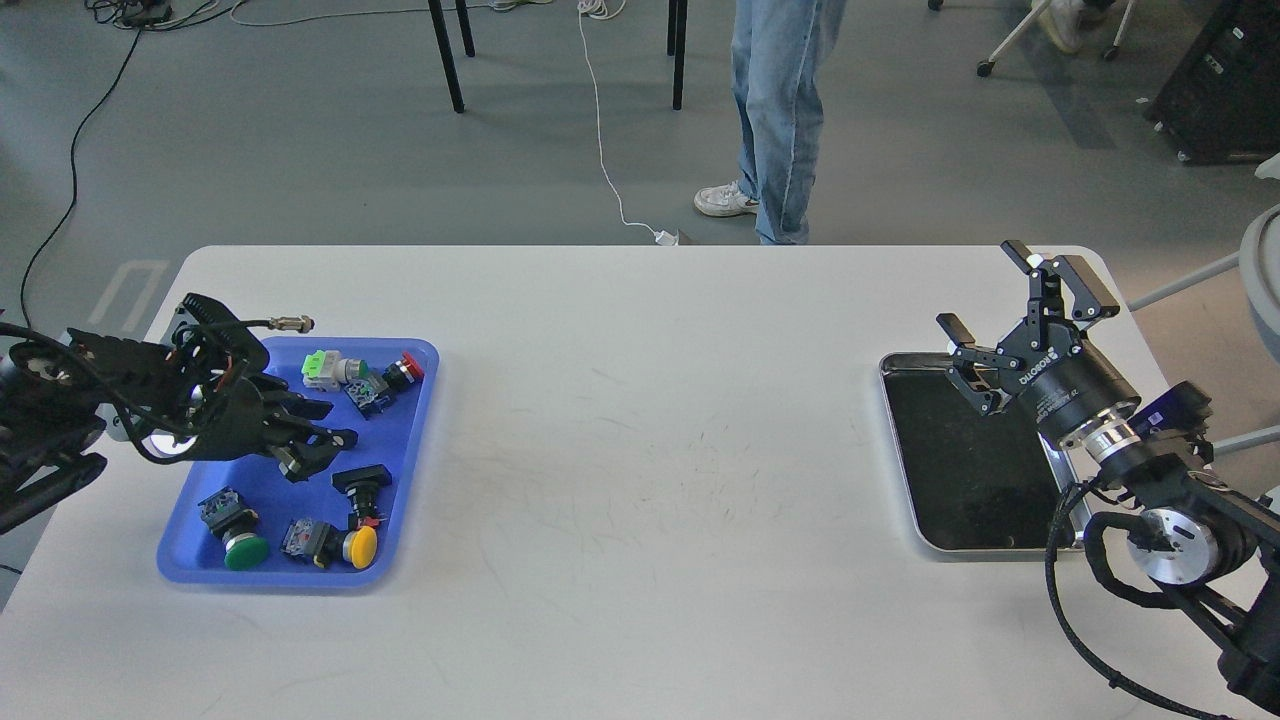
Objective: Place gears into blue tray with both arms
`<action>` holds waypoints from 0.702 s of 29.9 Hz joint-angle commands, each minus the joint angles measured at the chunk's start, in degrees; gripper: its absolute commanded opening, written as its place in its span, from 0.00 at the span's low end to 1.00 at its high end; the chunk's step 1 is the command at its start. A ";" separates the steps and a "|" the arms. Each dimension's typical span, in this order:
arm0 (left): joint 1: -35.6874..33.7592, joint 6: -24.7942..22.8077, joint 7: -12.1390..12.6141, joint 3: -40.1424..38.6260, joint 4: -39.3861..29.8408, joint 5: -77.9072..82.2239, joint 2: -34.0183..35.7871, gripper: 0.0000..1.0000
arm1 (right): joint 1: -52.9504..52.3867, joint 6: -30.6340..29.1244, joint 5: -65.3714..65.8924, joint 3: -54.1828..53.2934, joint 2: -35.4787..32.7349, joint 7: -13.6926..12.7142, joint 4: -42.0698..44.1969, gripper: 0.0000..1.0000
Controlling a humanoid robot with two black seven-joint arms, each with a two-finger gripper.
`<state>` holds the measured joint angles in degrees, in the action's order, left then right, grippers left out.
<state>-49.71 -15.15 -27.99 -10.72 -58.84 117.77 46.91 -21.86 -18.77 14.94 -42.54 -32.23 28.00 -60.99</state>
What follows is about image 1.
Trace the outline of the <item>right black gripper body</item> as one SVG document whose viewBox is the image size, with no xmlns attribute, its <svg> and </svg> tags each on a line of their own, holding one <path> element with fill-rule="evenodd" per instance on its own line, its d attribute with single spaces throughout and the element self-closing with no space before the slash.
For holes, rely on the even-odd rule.
<svg viewBox="0 0 1280 720">
<path fill-rule="evenodd" d="M 992 414 L 1015 405 L 1056 450 L 1078 428 L 1105 410 L 1129 418 L 1140 396 L 1085 334 L 1073 325 L 1051 325 L 1048 338 L 1030 346 L 1030 332 L 1018 325 L 998 345 L 995 377 L 1001 400 Z"/>
</svg>

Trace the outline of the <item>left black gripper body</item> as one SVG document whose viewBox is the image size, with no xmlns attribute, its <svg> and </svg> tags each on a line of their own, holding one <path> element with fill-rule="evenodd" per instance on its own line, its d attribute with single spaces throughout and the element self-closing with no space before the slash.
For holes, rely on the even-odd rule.
<svg viewBox="0 0 1280 720">
<path fill-rule="evenodd" d="M 250 373 L 219 395 L 212 423 L 196 436 L 187 460 L 229 461 L 251 454 L 270 456 L 289 442 L 285 416 L 301 395 L 274 375 Z"/>
</svg>

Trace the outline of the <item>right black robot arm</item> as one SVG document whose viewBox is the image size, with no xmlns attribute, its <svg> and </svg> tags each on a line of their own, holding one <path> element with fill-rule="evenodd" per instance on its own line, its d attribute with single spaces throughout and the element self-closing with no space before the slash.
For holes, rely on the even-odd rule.
<svg viewBox="0 0 1280 720">
<path fill-rule="evenodd" d="M 1029 281 L 1025 316 L 995 348 L 977 345 L 951 313 L 947 378 L 982 415 L 1025 409 L 1056 450 L 1084 448 L 1098 464 L 1068 486 L 1050 524 L 1056 536 L 1088 495 L 1117 491 L 1123 512 L 1094 512 L 1083 550 L 1094 579 L 1143 609 L 1184 612 L 1219 648 L 1228 689 L 1275 714 L 1279 706 L 1277 515 L 1222 483 L 1206 439 L 1210 397 L 1184 380 L 1148 405 L 1088 340 L 1120 311 L 1083 258 L 1034 259 L 1002 250 Z"/>
</svg>

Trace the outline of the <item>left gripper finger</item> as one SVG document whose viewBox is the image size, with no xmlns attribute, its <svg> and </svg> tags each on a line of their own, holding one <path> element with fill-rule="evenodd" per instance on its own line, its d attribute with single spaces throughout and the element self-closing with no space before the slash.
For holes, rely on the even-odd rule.
<svg viewBox="0 0 1280 720">
<path fill-rule="evenodd" d="M 339 452 L 355 450 L 358 432 L 323 427 L 270 427 L 270 455 L 289 482 L 307 480 L 326 470 Z"/>
<path fill-rule="evenodd" d="M 265 393 L 265 418 L 269 421 L 319 421 L 333 410 L 329 401 L 310 398 L 288 389 L 271 389 Z"/>
</svg>

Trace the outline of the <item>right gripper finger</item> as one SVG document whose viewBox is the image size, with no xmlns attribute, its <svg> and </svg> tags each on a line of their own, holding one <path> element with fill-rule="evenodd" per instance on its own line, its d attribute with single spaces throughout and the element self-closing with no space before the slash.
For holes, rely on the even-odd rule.
<svg viewBox="0 0 1280 720">
<path fill-rule="evenodd" d="M 1018 241 L 1004 241 L 1001 249 L 1029 282 L 1027 314 L 1004 346 L 1075 345 L 1093 324 L 1120 314 L 1120 302 L 1084 258 L 1059 255 L 1034 264 Z"/>
<path fill-rule="evenodd" d="M 1005 375 L 1019 375 L 1021 359 L 1001 354 L 1000 348 L 975 345 L 969 329 L 952 313 L 941 313 L 936 322 L 954 346 L 950 351 L 948 382 L 982 415 L 1001 414 L 1011 400 L 1001 380 Z"/>
</svg>

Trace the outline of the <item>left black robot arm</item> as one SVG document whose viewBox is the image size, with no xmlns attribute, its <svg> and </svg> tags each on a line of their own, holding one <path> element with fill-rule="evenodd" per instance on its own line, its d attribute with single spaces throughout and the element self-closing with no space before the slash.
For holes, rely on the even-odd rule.
<svg viewBox="0 0 1280 720">
<path fill-rule="evenodd" d="M 308 316 L 242 320 L 200 293 L 183 297 L 161 343 L 69 329 L 61 340 L 6 323 L 3 359 L 3 529 L 12 530 L 101 475 L 92 451 L 115 432 L 151 462 L 146 439 L 182 443 L 169 462 L 259 455 L 306 480 L 358 443 L 355 430 L 323 427 L 325 401 L 268 373 L 257 328 L 310 332 Z"/>
</svg>

